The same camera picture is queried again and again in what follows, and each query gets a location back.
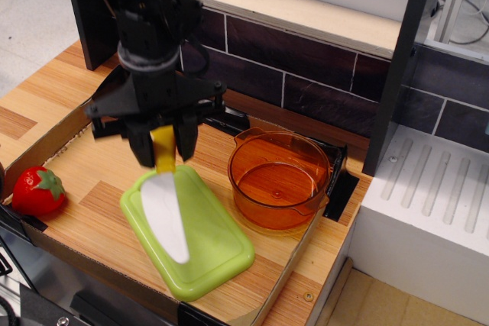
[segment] pot handle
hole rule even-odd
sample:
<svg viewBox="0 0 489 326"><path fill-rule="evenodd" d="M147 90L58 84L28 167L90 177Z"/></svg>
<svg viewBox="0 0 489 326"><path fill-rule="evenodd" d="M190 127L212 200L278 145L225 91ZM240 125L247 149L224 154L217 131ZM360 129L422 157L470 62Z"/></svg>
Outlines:
<svg viewBox="0 0 489 326"><path fill-rule="evenodd" d="M265 134L265 131L262 130L260 127L252 127L251 129L242 131L235 136L236 147L242 145L246 140L250 140L253 137L258 137L263 134Z"/></svg>

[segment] screw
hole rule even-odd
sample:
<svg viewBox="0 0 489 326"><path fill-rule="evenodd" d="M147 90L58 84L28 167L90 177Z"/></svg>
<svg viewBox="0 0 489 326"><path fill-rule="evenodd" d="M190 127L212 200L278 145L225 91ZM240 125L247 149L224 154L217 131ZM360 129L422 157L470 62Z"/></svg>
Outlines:
<svg viewBox="0 0 489 326"><path fill-rule="evenodd" d="M70 324L70 320L68 317L62 317L56 323L56 326L68 326Z"/></svg>
<svg viewBox="0 0 489 326"><path fill-rule="evenodd" d="M314 300L314 295L311 292L305 292L304 299L306 302L312 302Z"/></svg>

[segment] yellow knife handle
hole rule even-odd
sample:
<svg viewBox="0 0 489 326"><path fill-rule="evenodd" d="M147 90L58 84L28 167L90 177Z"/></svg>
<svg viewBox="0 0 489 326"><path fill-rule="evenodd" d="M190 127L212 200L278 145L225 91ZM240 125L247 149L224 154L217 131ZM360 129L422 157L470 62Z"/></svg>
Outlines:
<svg viewBox="0 0 489 326"><path fill-rule="evenodd" d="M153 136L154 162L156 172L175 171L175 134L173 125L162 126L151 132Z"/></svg>

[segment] white knife blade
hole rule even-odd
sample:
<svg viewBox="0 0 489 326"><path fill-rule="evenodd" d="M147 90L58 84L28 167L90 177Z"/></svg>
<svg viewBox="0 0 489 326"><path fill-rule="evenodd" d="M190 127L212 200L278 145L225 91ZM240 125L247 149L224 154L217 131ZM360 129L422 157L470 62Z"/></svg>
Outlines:
<svg viewBox="0 0 489 326"><path fill-rule="evenodd" d="M162 248L177 263L190 260L175 180L171 172L160 173L141 186L144 214Z"/></svg>

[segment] strawberry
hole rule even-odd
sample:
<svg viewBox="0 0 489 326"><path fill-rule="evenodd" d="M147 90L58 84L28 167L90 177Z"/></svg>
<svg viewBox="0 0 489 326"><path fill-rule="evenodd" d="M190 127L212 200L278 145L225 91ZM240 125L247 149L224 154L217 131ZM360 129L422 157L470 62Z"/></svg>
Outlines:
<svg viewBox="0 0 489 326"><path fill-rule="evenodd" d="M24 215L44 215L58 208L64 199L60 178L50 169L34 166L15 183L12 208Z"/></svg>

